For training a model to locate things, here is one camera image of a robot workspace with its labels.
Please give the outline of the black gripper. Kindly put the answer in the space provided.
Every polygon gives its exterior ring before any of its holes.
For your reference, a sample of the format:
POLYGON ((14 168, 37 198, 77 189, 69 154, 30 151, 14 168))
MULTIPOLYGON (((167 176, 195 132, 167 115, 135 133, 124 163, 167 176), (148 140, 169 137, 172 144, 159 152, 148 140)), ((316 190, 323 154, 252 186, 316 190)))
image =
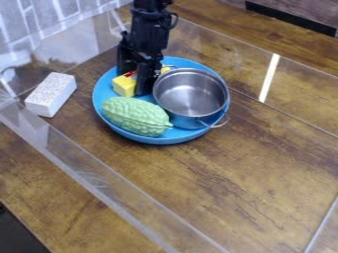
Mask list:
POLYGON ((137 68, 137 96, 152 92, 161 73, 163 50, 168 46, 169 31, 177 24, 177 14, 168 9, 171 4, 172 0, 133 0, 131 31, 121 32, 117 74, 125 74, 137 68))

